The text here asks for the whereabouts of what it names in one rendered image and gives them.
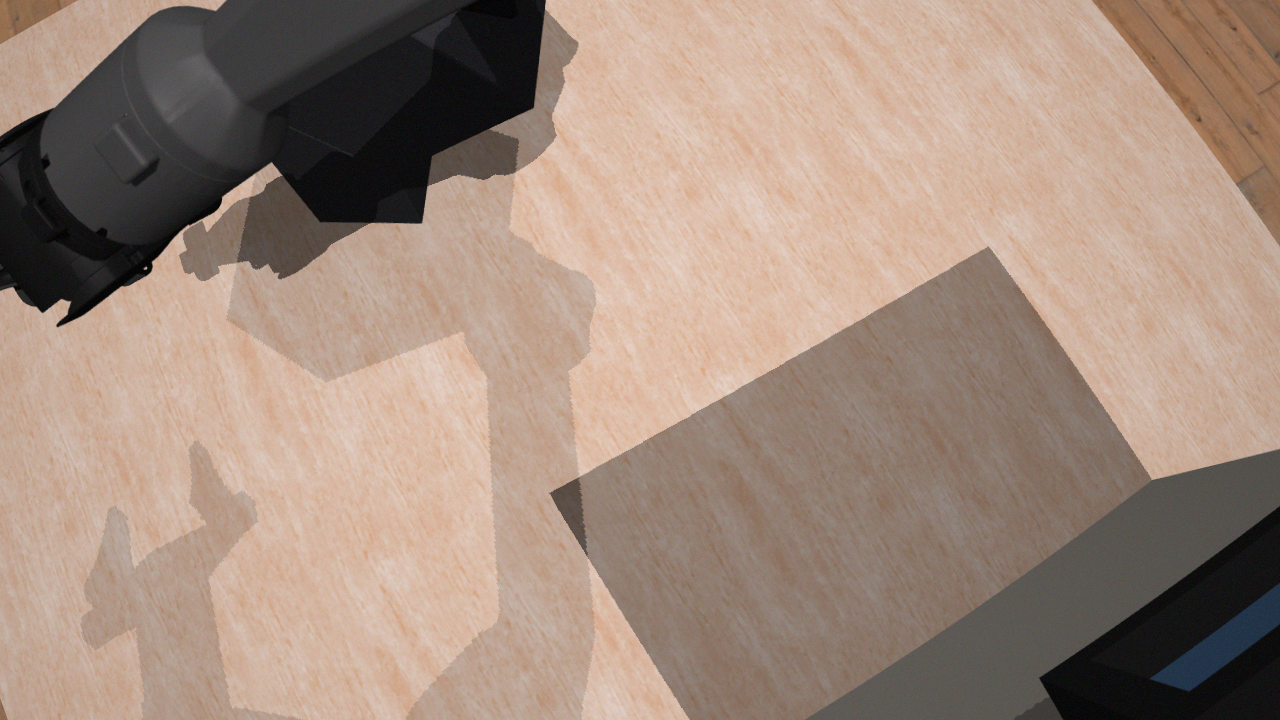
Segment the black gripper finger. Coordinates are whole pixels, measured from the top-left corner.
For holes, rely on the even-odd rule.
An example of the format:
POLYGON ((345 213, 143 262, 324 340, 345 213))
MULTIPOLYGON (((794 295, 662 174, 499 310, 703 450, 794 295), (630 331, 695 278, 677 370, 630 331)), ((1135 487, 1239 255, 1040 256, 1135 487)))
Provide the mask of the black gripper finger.
POLYGON ((220 208, 220 205, 221 205, 221 199, 219 199, 211 206, 209 206, 204 211, 198 213, 198 215, 196 215, 195 218, 192 218, 193 222, 191 222, 189 225, 195 224, 195 222, 198 222, 198 220, 204 219, 205 217, 211 215, 214 211, 218 211, 218 208, 220 208))
MULTIPOLYGON (((22 301, 23 301, 24 304, 27 304, 27 305, 29 305, 29 306, 35 306, 35 304, 33 304, 33 302, 32 302, 32 301, 29 300, 29 297, 28 297, 28 296, 27 296, 27 295, 24 293, 24 291, 23 291, 23 290, 20 290, 20 287, 19 287, 19 286, 17 286, 17 287, 13 287, 13 288, 14 288, 14 290, 17 291, 18 296, 20 297, 20 300, 22 300, 22 301)), ((35 306, 35 307, 36 307, 36 306, 35 306)))

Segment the black picture frame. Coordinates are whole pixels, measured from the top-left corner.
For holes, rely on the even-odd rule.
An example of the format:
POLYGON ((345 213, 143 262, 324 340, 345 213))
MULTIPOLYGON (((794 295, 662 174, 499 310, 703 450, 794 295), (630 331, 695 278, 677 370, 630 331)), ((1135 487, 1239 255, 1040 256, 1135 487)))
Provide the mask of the black picture frame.
POLYGON ((1039 679, 1062 720, 1280 720, 1280 506, 1039 679))

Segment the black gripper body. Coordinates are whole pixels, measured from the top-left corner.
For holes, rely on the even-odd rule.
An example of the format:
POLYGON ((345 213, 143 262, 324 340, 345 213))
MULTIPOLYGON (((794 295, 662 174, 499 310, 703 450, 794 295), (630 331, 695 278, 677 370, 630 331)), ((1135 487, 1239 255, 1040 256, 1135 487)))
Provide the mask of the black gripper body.
MULTIPOLYGON (((125 286, 133 284, 136 281, 140 281, 143 277, 148 275, 152 272, 152 268, 154 268, 154 264, 150 263, 146 270, 145 269, 141 270, 137 275, 134 275, 134 278, 132 278, 131 281, 125 282, 125 284, 123 284, 123 286, 125 287, 125 286)), ((0 264, 0 291, 1 290, 6 290, 6 288, 12 288, 12 287, 17 287, 17 286, 19 286, 19 284, 17 284, 17 282, 13 281, 12 275, 9 275, 8 272, 0 264)))

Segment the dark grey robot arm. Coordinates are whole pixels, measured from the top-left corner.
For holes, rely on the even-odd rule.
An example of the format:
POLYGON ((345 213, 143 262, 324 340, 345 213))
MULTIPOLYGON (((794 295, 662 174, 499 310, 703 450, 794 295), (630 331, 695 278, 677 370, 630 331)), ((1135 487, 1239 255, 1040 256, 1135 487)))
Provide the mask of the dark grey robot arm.
POLYGON ((83 316, 278 156, 292 100, 458 10, 518 14, 515 0, 154 13, 56 108, 0 136, 0 264, 40 313, 70 302, 56 327, 83 316))

